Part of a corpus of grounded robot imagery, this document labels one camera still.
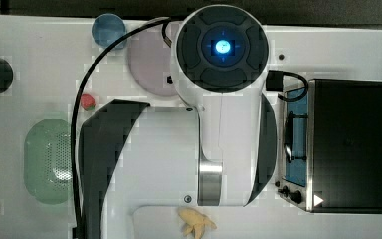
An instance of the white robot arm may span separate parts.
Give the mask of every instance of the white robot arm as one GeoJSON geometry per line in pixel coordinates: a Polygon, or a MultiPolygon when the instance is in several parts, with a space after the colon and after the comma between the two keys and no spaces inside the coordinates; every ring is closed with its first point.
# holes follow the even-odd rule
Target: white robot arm
{"type": "MultiPolygon", "coordinates": [[[[251,202],[276,162],[276,155],[260,157],[271,143],[259,141],[266,133],[261,89],[268,57],[263,28],[247,12],[215,5],[191,14],[171,60],[172,80],[189,108],[115,100],[82,127],[85,237],[133,239],[132,214],[142,206],[251,202]]],[[[276,128],[274,136],[276,153],[276,128]]]]}

